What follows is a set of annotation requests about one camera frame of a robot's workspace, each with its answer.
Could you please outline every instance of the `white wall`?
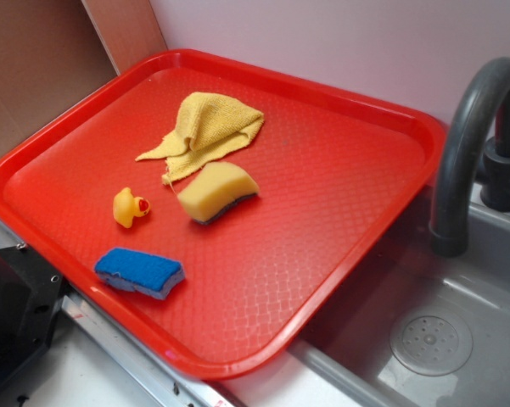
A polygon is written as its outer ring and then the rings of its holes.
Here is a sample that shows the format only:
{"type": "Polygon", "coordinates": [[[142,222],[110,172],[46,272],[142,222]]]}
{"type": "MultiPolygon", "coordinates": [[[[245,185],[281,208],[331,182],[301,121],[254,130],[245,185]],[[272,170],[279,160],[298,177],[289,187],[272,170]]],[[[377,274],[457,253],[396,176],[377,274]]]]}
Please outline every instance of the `white wall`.
{"type": "Polygon", "coordinates": [[[151,0],[168,48],[194,48],[425,111],[447,123],[510,56],[510,0],[151,0]]]}

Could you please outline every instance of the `sink drain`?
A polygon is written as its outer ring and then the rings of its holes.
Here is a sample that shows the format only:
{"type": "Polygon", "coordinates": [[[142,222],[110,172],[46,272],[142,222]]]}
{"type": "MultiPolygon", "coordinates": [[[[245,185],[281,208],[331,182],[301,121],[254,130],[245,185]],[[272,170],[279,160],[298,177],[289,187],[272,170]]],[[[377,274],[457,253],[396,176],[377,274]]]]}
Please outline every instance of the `sink drain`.
{"type": "Polygon", "coordinates": [[[409,370],[443,376],[466,363],[473,347],[466,323],[447,309],[424,307],[400,317],[390,333],[394,356],[409,370]]]}

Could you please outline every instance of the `sink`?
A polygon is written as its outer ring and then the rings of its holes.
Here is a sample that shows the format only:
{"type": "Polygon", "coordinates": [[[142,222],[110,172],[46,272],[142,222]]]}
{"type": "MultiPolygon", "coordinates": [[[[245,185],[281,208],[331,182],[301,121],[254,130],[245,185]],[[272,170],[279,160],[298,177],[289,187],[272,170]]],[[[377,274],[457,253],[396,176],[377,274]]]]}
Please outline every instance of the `sink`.
{"type": "Polygon", "coordinates": [[[510,216],[472,203],[469,249],[444,259],[429,249],[430,197],[415,198],[300,341],[371,405],[510,405],[510,216]]]}

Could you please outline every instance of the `yellow towel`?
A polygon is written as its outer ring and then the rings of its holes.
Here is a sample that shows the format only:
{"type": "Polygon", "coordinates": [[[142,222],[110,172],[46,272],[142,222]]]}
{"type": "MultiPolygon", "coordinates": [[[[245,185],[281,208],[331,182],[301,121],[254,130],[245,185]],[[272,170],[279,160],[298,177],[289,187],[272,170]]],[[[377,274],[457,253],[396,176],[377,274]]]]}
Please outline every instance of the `yellow towel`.
{"type": "Polygon", "coordinates": [[[162,143],[136,158],[167,158],[166,185],[199,170],[204,164],[248,146],[264,123],[264,114],[235,98],[195,92],[183,100],[176,128],[162,143]]]}

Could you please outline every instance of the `sponge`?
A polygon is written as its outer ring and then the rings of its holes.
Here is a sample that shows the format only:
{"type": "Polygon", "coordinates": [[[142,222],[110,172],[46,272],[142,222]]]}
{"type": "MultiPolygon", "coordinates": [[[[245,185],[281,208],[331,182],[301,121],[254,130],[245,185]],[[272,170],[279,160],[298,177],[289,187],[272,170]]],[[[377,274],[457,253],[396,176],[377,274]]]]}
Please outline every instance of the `sponge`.
{"type": "Polygon", "coordinates": [[[255,180],[243,168],[222,161],[206,164],[177,199],[194,220],[206,225],[258,192],[255,180]]]}
{"type": "Polygon", "coordinates": [[[128,248],[113,248],[94,267],[96,274],[110,286],[138,291],[164,299],[184,280],[180,262],[128,248]]]}

